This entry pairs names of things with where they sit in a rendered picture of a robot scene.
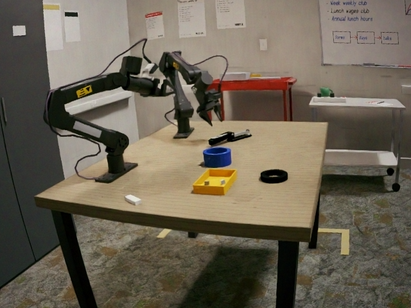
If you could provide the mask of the black rubber ring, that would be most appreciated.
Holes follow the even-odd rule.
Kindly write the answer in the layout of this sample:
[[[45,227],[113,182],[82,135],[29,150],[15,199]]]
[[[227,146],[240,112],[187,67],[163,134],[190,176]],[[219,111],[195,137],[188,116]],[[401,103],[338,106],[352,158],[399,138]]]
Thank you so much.
[[[288,173],[281,169],[269,169],[261,172],[261,181],[268,184],[278,184],[287,181]]]

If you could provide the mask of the white rectangular block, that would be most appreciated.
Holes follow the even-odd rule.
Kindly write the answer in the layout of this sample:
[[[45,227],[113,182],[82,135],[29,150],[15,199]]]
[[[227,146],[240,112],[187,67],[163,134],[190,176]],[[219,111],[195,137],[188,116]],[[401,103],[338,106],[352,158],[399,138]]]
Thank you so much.
[[[132,195],[125,196],[125,201],[128,201],[134,205],[138,205],[141,203],[141,199],[136,198],[135,196],[132,196]]]

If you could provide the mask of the black stapler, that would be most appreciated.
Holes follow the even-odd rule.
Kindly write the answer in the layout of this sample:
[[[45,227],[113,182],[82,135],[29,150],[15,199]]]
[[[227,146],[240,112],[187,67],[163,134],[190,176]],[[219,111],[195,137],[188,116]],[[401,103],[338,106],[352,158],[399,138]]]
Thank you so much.
[[[222,142],[224,140],[234,142],[234,141],[237,141],[237,140],[240,140],[240,139],[251,137],[252,134],[249,134],[249,132],[250,132],[249,129],[246,129],[246,131],[243,131],[243,132],[238,132],[238,134],[234,134],[234,132],[225,132],[225,133],[223,133],[221,135],[218,135],[216,137],[211,137],[209,139],[209,145],[215,145],[215,144],[217,144],[219,142]],[[246,134],[244,134],[244,133],[246,133]]]

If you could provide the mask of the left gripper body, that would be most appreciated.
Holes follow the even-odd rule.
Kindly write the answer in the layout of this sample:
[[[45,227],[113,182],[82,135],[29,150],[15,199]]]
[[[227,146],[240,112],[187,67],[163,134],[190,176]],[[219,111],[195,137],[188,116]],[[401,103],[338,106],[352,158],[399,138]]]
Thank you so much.
[[[218,91],[215,90],[215,89],[211,89],[207,92],[204,92],[204,94],[200,93],[196,96],[196,99],[200,104],[200,106],[196,110],[196,112],[199,113],[199,115],[200,115],[201,111],[206,110],[207,112],[210,112],[210,111],[213,110],[213,107],[215,107],[217,104],[220,104],[220,103],[217,103],[217,102],[219,102],[219,99],[211,99],[211,98],[209,98],[208,94],[211,94],[211,95],[218,94]],[[200,110],[200,108],[201,108],[201,110]]]

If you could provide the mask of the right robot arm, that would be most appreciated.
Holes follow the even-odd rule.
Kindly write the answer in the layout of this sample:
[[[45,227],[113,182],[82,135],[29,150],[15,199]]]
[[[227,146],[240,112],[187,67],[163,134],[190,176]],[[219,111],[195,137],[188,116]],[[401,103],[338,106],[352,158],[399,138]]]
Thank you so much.
[[[49,92],[53,90],[53,95],[50,94],[48,101],[48,121],[51,126],[81,135],[106,146],[105,152],[108,153],[109,168],[106,173],[95,178],[96,182],[109,184],[138,166],[138,163],[135,162],[124,162],[123,153],[129,145],[129,138],[124,133],[110,131],[110,129],[69,114],[66,112],[65,104],[120,87],[126,91],[137,92],[141,86],[141,80],[135,76],[141,72],[142,61],[142,58],[136,56],[124,56],[119,72],[100,75],[101,77],[75,83],[63,87],[63,89],[51,89],[47,93],[48,97]]]

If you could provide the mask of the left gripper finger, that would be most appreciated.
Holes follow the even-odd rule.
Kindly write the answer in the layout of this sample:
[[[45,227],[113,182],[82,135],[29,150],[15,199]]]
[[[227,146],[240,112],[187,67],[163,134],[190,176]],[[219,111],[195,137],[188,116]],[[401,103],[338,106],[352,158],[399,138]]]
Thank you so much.
[[[219,118],[219,120],[222,122],[222,115],[221,115],[221,104],[217,104],[214,108],[214,112]]]
[[[199,116],[200,116],[203,120],[205,120],[210,126],[213,126],[206,110],[202,111]]]

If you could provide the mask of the blue plastic ring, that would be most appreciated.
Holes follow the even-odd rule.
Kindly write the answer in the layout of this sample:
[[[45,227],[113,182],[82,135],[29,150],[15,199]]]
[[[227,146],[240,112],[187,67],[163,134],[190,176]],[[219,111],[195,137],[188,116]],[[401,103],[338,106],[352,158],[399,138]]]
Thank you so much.
[[[231,149],[225,147],[208,148],[203,151],[203,156],[206,167],[225,167],[232,163]]]

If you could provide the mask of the yellow rectangular tray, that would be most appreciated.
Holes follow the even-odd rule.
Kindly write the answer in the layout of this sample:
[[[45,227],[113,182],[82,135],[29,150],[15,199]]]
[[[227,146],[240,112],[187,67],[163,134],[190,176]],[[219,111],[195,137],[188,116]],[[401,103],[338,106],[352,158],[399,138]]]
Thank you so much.
[[[194,194],[225,195],[236,179],[237,179],[236,169],[208,169],[193,184],[193,193]],[[225,180],[225,184],[221,185],[221,182],[220,182],[221,180]],[[215,185],[215,186],[204,185],[204,181],[209,181],[209,185]]]

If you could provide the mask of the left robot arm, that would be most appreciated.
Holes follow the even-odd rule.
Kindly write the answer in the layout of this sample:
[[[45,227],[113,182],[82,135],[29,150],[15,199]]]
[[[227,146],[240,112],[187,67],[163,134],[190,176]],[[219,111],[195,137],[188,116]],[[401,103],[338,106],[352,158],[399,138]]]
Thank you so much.
[[[174,51],[181,57],[182,51]],[[208,71],[201,71],[197,66],[189,66],[183,60],[181,60],[175,53],[164,52],[159,62],[159,70],[166,79],[177,89],[177,93],[172,94],[175,106],[174,119],[177,120],[177,133],[173,136],[174,139],[186,139],[193,132],[194,127],[190,127],[189,118],[192,117],[194,108],[191,106],[191,102],[188,101],[184,94],[182,85],[179,80],[179,73],[186,81],[187,85],[193,85],[191,90],[195,97],[198,94],[207,92],[206,89],[212,84],[213,77]]]

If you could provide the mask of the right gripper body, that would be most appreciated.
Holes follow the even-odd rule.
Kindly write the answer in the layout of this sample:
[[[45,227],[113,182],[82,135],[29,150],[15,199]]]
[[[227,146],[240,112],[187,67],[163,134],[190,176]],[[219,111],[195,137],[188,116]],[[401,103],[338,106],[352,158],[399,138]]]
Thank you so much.
[[[151,96],[151,97],[164,97],[165,84],[161,84],[161,91],[159,91],[158,84],[160,84],[160,79],[150,77],[149,71],[155,64],[148,64],[144,69],[142,69],[141,86],[137,93],[140,93],[140,96]],[[145,93],[145,94],[141,94]]]

